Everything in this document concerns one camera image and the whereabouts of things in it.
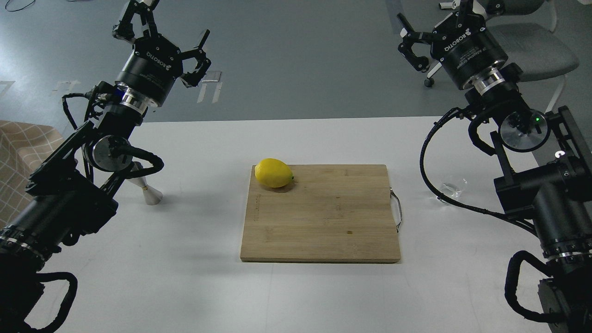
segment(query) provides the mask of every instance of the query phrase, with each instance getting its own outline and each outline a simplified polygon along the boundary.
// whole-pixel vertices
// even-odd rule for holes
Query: small cone object
[[[131,170],[137,171],[141,169],[142,164],[140,164],[140,162],[135,162],[134,167]],[[144,194],[144,201],[147,205],[154,206],[162,200],[162,192],[148,185],[148,183],[146,182],[146,177],[132,178],[128,180],[134,183],[135,185],[138,185],[142,189],[142,193]]]

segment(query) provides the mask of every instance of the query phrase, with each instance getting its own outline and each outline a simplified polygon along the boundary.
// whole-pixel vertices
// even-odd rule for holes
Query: patterned fabric
[[[53,127],[0,120],[0,228],[32,200],[29,175],[63,142]]]

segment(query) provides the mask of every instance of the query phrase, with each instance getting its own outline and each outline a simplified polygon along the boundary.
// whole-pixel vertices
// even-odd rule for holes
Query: gray floor
[[[11,6],[27,3],[13,0]],[[125,3],[55,0],[37,1],[20,12],[2,9],[0,119],[71,133],[60,97],[69,89],[86,92],[101,80],[115,79],[130,53],[129,44],[111,37]],[[592,143],[592,6],[557,3],[556,34],[581,62],[559,105],[570,106]],[[433,88],[425,88],[422,74],[397,52],[398,28],[389,16],[397,8],[416,30],[429,31],[446,15],[431,0],[162,1],[155,11],[159,32],[187,50],[209,28],[210,70],[223,74],[221,84],[207,84],[200,103],[202,88],[186,89],[177,82],[165,105],[145,121],[435,116],[465,106],[464,93],[443,71]],[[549,25],[547,4],[528,17],[496,18],[490,24],[520,20]],[[135,23],[138,34],[139,20]],[[415,49],[424,55],[429,51],[421,45]],[[544,110],[557,83],[528,82],[521,90],[531,107]],[[79,121],[84,105],[71,102]]]

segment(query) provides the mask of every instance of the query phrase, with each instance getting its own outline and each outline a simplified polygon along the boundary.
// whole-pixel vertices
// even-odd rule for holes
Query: robotiq logo text
[[[164,61],[162,61],[162,60],[158,59],[157,57],[155,57],[155,56],[154,56],[152,53],[150,53],[150,51],[147,51],[147,52],[146,52],[146,55],[147,55],[147,56],[148,56],[150,59],[152,59],[152,60],[154,60],[155,62],[157,62],[157,63],[158,63],[160,66],[163,66],[163,67],[164,67],[164,68],[165,68],[167,71],[170,69],[170,65],[167,65],[167,64],[165,64],[165,62],[164,62]]]
[[[465,33],[463,33],[462,35],[458,36],[458,38],[453,41],[450,45],[446,46],[444,48],[444,51],[450,51],[452,50],[453,47],[455,47],[458,43],[460,43],[463,39],[467,38],[468,36],[471,35],[471,30],[469,30],[469,28],[466,29]]]

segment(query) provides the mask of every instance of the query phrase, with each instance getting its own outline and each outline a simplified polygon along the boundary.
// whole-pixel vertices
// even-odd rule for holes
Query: black cable
[[[100,108],[105,108],[105,105],[103,103],[104,103],[103,101],[96,101],[92,104],[92,111],[88,115],[89,119],[93,118],[93,119],[99,120],[99,116],[103,114],[103,111],[97,112],[97,111],[95,111],[95,107],[98,106]]]
[[[64,113],[66,114],[66,118],[68,118],[68,120],[70,121],[70,124],[72,125],[74,130],[77,130],[78,125],[76,125],[76,122],[74,121],[74,117],[72,117],[72,113],[70,112],[70,109],[68,108],[68,102],[66,101],[66,99],[72,98],[72,97],[85,97],[86,98],[86,95],[82,94],[80,92],[75,92],[73,94],[66,94],[66,95],[62,96],[62,107],[64,109]]]
[[[97,87],[94,86],[92,88],[92,90],[90,91],[91,96],[88,99],[88,104],[86,105],[86,111],[84,112],[84,121],[85,122],[87,122],[90,119],[91,114],[94,113],[94,105],[96,103],[96,96],[98,94],[96,89],[97,89]],[[95,180],[94,168],[88,162],[88,160],[85,156],[82,158],[82,162],[84,163],[84,171],[85,171],[86,179],[88,179],[90,182],[94,182],[94,180]]]
[[[552,270],[547,267],[542,261],[538,260],[534,255],[527,251],[518,251],[510,259],[508,263],[508,272],[506,274],[506,285],[504,286],[504,296],[508,305],[519,315],[525,319],[535,322],[557,323],[565,321],[565,316],[562,313],[538,313],[525,309],[518,303],[516,296],[516,289],[518,287],[518,275],[520,275],[520,265],[522,261],[528,262],[532,267],[544,275],[550,277],[553,275]]]
[[[442,116],[442,118],[440,118],[440,120],[438,120],[437,122],[434,123],[434,126],[432,127],[430,132],[427,134],[426,140],[423,142],[422,151],[421,151],[421,154],[419,157],[419,169],[422,174],[423,181],[426,183],[426,185],[430,189],[430,191],[432,191],[442,201],[445,201],[449,204],[452,204],[452,205],[460,207],[460,208],[472,210],[473,212],[487,214],[487,215],[497,217],[498,219],[501,219],[503,221],[511,223],[512,225],[518,226],[518,227],[520,227],[520,228],[522,228],[522,229],[524,229],[536,236],[535,226],[532,223],[527,222],[525,220],[513,220],[513,219],[510,219],[506,214],[491,212],[487,209],[483,209],[483,208],[460,203],[460,202],[444,195],[428,179],[428,177],[426,175],[426,170],[424,167],[424,158],[425,158],[428,144],[430,143],[431,139],[434,137],[436,132],[440,128],[442,128],[442,126],[444,126],[444,124],[446,124],[450,120],[460,116],[464,111],[465,111],[464,109],[460,109],[458,107],[450,109],[448,112],[446,112],[446,114],[444,114],[444,116]]]
[[[66,321],[66,318],[68,317],[68,313],[70,312],[70,308],[72,307],[72,303],[74,303],[74,298],[76,297],[78,280],[74,274],[68,272],[37,273],[36,277],[38,282],[66,280],[70,285],[68,286],[66,296],[64,296],[64,299],[60,304],[60,309],[57,311],[56,318],[51,323],[49,323],[49,325],[45,326],[44,328],[37,329],[30,327],[26,323],[23,323],[24,327],[22,327],[20,331],[23,333],[54,333],[64,324],[64,321]]]
[[[31,1],[28,5],[26,5],[25,7],[20,8],[20,9],[8,9],[8,4],[10,4],[11,1],[12,0],[8,0],[6,2],[6,5],[4,5],[4,9],[6,11],[9,11],[9,12],[18,12],[18,11],[22,11],[23,9],[25,9],[25,8],[31,6],[32,4],[34,4],[36,0]]]
[[[152,166],[150,168],[140,169],[140,170],[136,170],[136,171],[130,171],[126,175],[126,179],[139,178],[139,177],[152,175],[152,174],[159,172],[160,170],[162,170],[162,168],[165,167],[165,163],[162,161],[162,159],[160,157],[154,155],[151,152],[145,151],[144,149],[140,149],[140,148],[136,148],[136,147],[128,146],[128,145],[123,145],[123,146],[119,146],[119,147],[115,148],[111,152],[116,156],[119,154],[131,155],[135,158],[143,159],[144,161],[148,161],[148,162],[150,162],[150,164],[152,164]]]

